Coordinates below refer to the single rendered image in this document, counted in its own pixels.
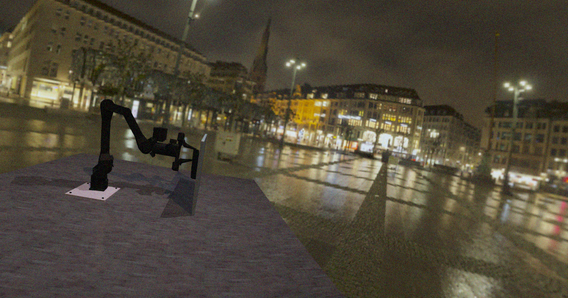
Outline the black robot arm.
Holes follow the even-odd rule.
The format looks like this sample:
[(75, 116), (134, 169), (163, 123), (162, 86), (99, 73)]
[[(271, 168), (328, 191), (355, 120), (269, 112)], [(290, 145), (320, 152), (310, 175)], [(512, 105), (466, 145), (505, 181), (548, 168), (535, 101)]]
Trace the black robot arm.
[[(152, 158), (155, 157), (155, 154), (164, 155), (163, 152), (165, 143), (159, 142), (166, 140), (166, 135), (168, 132), (167, 128), (154, 127), (153, 137), (147, 139), (142, 134), (135, 118), (133, 117), (132, 112), (130, 111), (130, 108), (119, 106), (119, 104), (115, 104), (110, 99), (102, 100), (101, 153), (99, 155), (98, 164), (93, 168), (93, 174), (91, 175), (91, 187), (89, 188), (89, 190), (92, 191), (105, 191), (106, 188), (108, 188), (107, 174), (110, 173), (112, 167), (114, 167), (114, 165), (112, 164), (114, 158), (109, 153), (111, 118), (113, 112), (124, 116), (126, 122), (130, 127), (130, 130), (135, 136), (138, 148), (140, 151), (142, 151), (143, 154), (150, 154)], [(170, 139), (168, 146), (169, 150), (167, 150), (166, 153), (176, 156), (178, 152), (177, 140)]]

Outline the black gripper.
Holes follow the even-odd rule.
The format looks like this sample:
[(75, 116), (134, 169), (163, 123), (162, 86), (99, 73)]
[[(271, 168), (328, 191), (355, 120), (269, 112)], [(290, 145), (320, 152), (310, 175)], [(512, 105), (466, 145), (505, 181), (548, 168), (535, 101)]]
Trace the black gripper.
[(192, 159), (181, 159), (181, 158), (179, 158), (179, 153), (180, 153), (180, 151), (181, 151), (181, 146), (186, 147), (186, 148), (190, 148), (190, 149), (192, 149), (192, 150), (196, 150), (196, 148), (194, 148), (193, 146), (187, 144), (187, 143), (185, 142), (184, 138), (185, 138), (185, 134), (182, 133), (182, 132), (179, 132), (179, 133), (178, 133), (178, 150), (177, 150), (178, 152), (177, 152), (176, 156), (167, 154), (166, 151), (169, 150), (169, 146), (168, 146), (168, 144), (165, 144), (165, 145), (164, 145), (164, 152), (163, 152), (163, 154), (164, 154), (165, 156), (171, 156), (171, 157), (173, 157), (173, 158), (176, 158), (176, 159), (175, 159), (175, 162), (172, 163), (172, 169), (173, 169), (173, 171), (178, 171), (178, 170), (179, 170), (179, 165), (181, 165), (182, 163), (192, 162)]

